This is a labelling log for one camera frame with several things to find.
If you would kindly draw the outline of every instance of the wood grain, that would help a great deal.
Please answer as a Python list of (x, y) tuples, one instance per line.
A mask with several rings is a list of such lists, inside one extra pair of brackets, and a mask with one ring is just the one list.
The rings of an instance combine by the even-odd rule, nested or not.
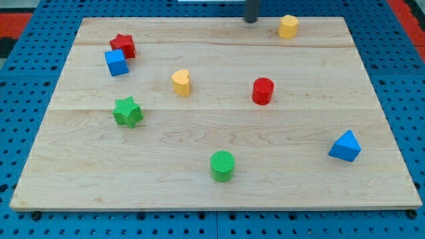
[[(375, 210), (422, 202), (342, 18), (84, 19), (11, 201), (20, 211)], [(137, 48), (130, 73), (103, 58), (117, 33)], [(191, 95), (173, 92), (191, 72)], [(254, 104), (255, 79), (275, 82)], [(144, 120), (116, 125), (133, 96)], [(354, 163), (327, 155), (352, 129)], [(235, 156), (217, 183), (209, 159)]]

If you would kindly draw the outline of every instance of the green cylinder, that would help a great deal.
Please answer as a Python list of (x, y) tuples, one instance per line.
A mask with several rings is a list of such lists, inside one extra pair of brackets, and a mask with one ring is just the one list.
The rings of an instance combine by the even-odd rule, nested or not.
[(217, 151), (211, 157), (211, 176), (217, 182), (227, 182), (233, 177), (234, 157), (227, 151)]

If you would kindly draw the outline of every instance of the blue pyramid block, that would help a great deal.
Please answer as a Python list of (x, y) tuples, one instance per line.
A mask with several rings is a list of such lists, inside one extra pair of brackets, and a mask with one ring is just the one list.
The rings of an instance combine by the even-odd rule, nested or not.
[(127, 62), (122, 49), (105, 52), (105, 59), (111, 76), (128, 73)]
[(333, 144), (329, 156), (353, 162), (360, 151), (361, 148), (354, 133), (349, 130)]

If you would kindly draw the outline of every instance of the red star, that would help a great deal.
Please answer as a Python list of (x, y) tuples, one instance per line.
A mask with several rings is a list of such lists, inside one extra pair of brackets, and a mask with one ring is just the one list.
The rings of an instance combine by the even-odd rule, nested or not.
[(124, 52), (125, 58), (134, 58), (134, 42), (131, 35), (121, 35), (118, 34), (117, 37), (109, 42), (111, 44), (112, 50), (122, 49)]

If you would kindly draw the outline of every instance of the plastic block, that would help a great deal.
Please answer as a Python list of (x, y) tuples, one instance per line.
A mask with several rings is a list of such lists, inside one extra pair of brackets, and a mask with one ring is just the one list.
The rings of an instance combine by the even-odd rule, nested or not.
[(211, 157), (211, 177), (217, 182), (227, 182), (233, 177), (234, 157), (227, 151), (217, 151)]
[(360, 151), (361, 148), (354, 133), (349, 130), (335, 142), (329, 156), (353, 162)]
[(191, 93), (191, 77), (186, 69), (176, 71), (172, 76), (173, 87), (179, 96), (188, 96)]
[(274, 83), (269, 78), (258, 78), (252, 89), (252, 101), (259, 105), (269, 104), (272, 100)]
[(112, 50), (122, 49), (126, 59), (135, 57), (135, 47), (131, 35), (118, 34), (117, 37), (109, 42)]
[(127, 125), (134, 128), (135, 124), (143, 119), (143, 113), (140, 106), (134, 103), (130, 96), (124, 100), (115, 101), (115, 109), (112, 112), (118, 125)]
[(106, 64), (112, 76), (128, 73), (128, 67), (122, 49), (105, 52)]
[(280, 19), (279, 36), (285, 39), (291, 39), (297, 35), (298, 19), (291, 15), (286, 15)]

